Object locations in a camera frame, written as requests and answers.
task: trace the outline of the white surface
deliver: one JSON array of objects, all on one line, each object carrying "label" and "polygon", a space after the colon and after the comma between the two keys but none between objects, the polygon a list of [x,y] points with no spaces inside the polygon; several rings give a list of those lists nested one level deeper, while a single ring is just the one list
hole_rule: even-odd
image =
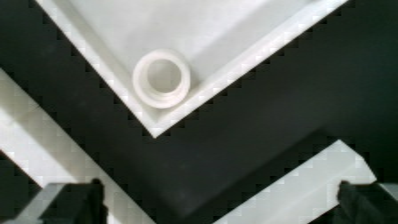
[{"label": "white surface", "polygon": [[341,181],[368,184],[364,159],[337,141],[215,224],[307,224],[337,205]]},{"label": "white surface", "polygon": [[[92,67],[156,137],[346,0],[37,0]],[[186,58],[192,88],[156,109],[131,73],[169,48]]]},{"label": "white surface", "polygon": [[[23,95],[23,102],[30,102],[10,81],[7,85],[14,91],[2,98]],[[5,111],[10,106],[7,102],[0,100],[0,109]],[[26,111],[21,107],[14,113],[23,114]],[[0,149],[41,187],[53,182],[82,183],[90,182],[92,178],[101,180],[110,224],[154,224],[41,108],[10,123],[0,122]],[[375,181],[375,175],[362,157],[337,141],[215,224],[309,223],[337,205],[341,180],[366,184]]]}]

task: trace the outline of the black background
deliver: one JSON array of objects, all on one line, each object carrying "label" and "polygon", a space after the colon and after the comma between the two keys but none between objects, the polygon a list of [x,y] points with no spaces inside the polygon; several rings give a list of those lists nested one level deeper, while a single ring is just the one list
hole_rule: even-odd
[{"label": "black background", "polygon": [[339,138],[398,182],[398,1],[355,0],[154,140],[34,1],[0,67],[160,224],[211,223]]}]

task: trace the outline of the white ring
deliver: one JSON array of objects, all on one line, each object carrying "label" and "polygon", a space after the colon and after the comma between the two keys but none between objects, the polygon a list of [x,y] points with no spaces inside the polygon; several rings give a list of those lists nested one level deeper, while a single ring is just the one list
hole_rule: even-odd
[{"label": "white ring", "polygon": [[[170,92],[160,92],[147,81],[147,70],[154,61],[167,60],[179,69],[179,84]],[[190,68],[183,56],[169,49],[158,49],[140,58],[133,69],[133,89],[142,102],[154,108],[169,108],[185,99],[190,90]]]}]

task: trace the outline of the black surface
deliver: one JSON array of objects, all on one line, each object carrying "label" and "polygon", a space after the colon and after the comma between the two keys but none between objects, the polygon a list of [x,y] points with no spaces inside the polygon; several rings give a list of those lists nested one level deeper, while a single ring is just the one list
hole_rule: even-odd
[{"label": "black surface", "polygon": [[332,224],[398,223],[398,201],[378,183],[339,184],[339,207]]},{"label": "black surface", "polygon": [[37,223],[46,224],[106,224],[106,207],[103,205],[103,184],[67,184],[41,214]]},{"label": "black surface", "polygon": [[0,150],[0,223],[19,214],[39,189]]},{"label": "black surface", "polygon": [[398,181],[396,11],[396,0],[344,5],[153,140],[34,1],[0,0],[0,66],[160,224],[224,215],[312,133],[300,147],[341,138]]}]

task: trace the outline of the grommet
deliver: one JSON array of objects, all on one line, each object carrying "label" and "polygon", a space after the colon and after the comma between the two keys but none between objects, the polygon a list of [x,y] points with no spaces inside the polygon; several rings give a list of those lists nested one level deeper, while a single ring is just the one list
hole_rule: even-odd
[{"label": "grommet", "polygon": [[176,51],[158,49],[144,55],[131,82],[138,98],[151,107],[163,109],[177,105],[190,90],[190,68]]}]

